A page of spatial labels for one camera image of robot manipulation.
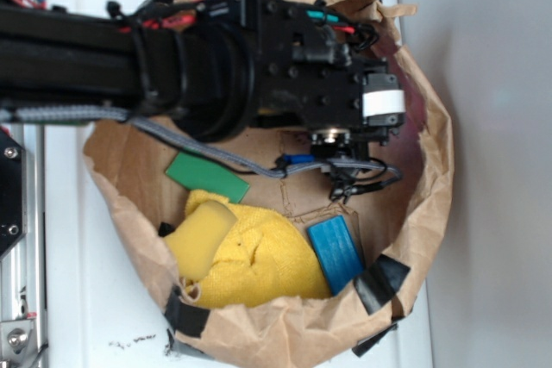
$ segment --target yellow towel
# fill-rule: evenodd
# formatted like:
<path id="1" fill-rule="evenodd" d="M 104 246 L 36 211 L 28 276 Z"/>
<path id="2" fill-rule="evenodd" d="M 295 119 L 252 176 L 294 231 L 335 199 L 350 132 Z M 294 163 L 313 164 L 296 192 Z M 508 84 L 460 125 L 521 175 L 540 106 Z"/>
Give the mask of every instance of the yellow towel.
<path id="1" fill-rule="evenodd" d="M 331 296 L 316 254 L 283 215 L 194 190 L 185 206 L 186 216 L 208 200 L 226 205 L 238 221 L 216 251 L 209 274 L 195 281 L 202 292 L 199 306 L 244 303 L 253 307 L 278 296 Z"/>

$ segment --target brown paper bag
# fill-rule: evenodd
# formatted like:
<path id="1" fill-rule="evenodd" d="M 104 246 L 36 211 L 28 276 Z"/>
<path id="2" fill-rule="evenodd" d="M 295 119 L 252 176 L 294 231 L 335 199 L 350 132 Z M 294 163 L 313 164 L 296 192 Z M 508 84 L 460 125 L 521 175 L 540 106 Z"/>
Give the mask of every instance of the brown paper bag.
<path id="1" fill-rule="evenodd" d="M 319 172 L 285 180 L 248 176 L 251 190 L 242 202 L 276 209 L 300 231 L 314 221 L 345 215 L 367 272 L 371 269 L 372 284 L 349 283 L 328 300 L 280 297 L 251 309 L 195 308 L 190 298 L 179 297 L 177 265 L 157 235 L 162 221 L 178 224 L 184 219 L 186 191 L 163 173 L 175 152 L 114 122 L 99 122 L 85 146 L 86 163 L 136 271 L 167 318 L 178 322 L 176 339 L 242 367 L 312 367 L 389 327 L 392 318 L 408 315 L 449 216 L 454 170 L 449 115 L 408 48 L 397 46 L 393 23 L 415 8 L 388 8 L 379 0 L 326 1 L 379 30 L 381 39 L 372 53 L 387 57 L 399 76 L 407 96 L 407 123 L 388 147 L 373 147 L 372 154 L 401 168 L 405 179 L 383 191 L 355 196 L 344 206 L 329 202 L 329 183 Z M 175 128 L 167 119 L 159 121 Z M 305 144 L 295 134 L 249 129 L 220 147 L 271 165 L 282 152 L 300 153 Z M 396 296 L 392 290 L 392 300 L 389 296 L 374 307 L 367 304 L 373 285 L 386 279 L 381 258 L 392 258 L 410 271 L 403 274 Z M 393 282 L 386 286 L 393 287 Z"/>

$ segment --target green foam piece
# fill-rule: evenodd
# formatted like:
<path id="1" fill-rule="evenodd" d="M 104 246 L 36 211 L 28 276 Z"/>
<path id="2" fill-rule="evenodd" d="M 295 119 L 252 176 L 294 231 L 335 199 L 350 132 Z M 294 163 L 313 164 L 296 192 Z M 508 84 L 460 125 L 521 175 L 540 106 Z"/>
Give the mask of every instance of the green foam piece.
<path id="1" fill-rule="evenodd" d="M 249 190 L 249 184 L 234 173 L 206 159 L 179 153 L 166 169 L 166 175 L 188 190 L 205 190 L 226 196 L 239 203 Z"/>

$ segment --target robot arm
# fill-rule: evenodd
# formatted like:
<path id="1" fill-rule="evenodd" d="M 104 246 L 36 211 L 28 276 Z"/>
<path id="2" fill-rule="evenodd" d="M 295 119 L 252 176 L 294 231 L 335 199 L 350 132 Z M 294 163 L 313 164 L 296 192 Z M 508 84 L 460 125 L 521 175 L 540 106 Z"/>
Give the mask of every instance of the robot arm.
<path id="1" fill-rule="evenodd" d="M 131 16 L 116 3 L 108 11 L 111 20 L 0 5 L 5 121 L 27 122 L 25 109 L 91 105 L 129 119 L 168 115 L 202 142 L 247 126 L 301 128 L 309 162 L 332 179 L 332 200 L 400 178 L 368 151 L 405 119 L 386 62 L 360 55 L 377 40 L 370 25 L 285 0 L 149 0 Z M 275 171 L 299 161 L 279 162 Z M 396 177 L 357 184 L 370 170 Z"/>

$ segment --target black tape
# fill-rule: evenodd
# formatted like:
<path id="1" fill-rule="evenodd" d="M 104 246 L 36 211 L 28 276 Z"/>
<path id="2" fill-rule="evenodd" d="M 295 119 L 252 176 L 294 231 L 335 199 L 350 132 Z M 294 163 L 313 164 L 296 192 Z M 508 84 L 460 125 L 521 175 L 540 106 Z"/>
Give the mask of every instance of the black tape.
<path id="1" fill-rule="evenodd" d="M 159 226 L 159 230 L 157 231 L 157 235 L 159 235 L 159 237 L 165 237 L 174 232 L 174 230 L 176 229 L 172 224 L 162 221 Z"/>
<path id="2" fill-rule="evenodd" d="M 210 310 L 182 303 L 179 297 L 180 288 L 175 286 L 166 303 L 166 319 L 173 329 L 192 338 L 200 338 L 207 325 Z"/>
<path id="3" fill-rule="evenodd" d="M 398 325 L 395 322 L 387 329 L 384 329 L 383 331 L 381 331 L 379 334 L 376 334 L 368 338 L 367 340 L 363 340 L 359 345 L 351 348 L 351 351 L 353 351 L 354 355 L 360 358 L 366 352 L 370 351 L 374 345 L 380 342 L 384 336 L 389 334 L 391 331 L 396 330 L 397 328 L 398 328 Z"/>
<path id="4" fill-rule="evenodd" d="M 169 329 L 167 329 L 166 332 L 169 335 L 168 349 L 165 352 L 166 355 L 168 355 L 170 352 L 175 352 L 175 353 L 182 353 L 184 355 L 190 355 L 191 357 L 195 357 L 195 358 L 214 360 L 213 357 L 206 354 L 205 352 L 199 351 L 197 348 L 194 348 L 193 346 L 188 345 L 184 342 L 180 342 L 179 340 L 174 338 L 173 334 Z"/>
<path id="5" fill-rule="evenodd" d="M 407 265 L 382 254 L 354 278 L 354 288 L 369 315 L 393 299 L 410 270 Z"/>

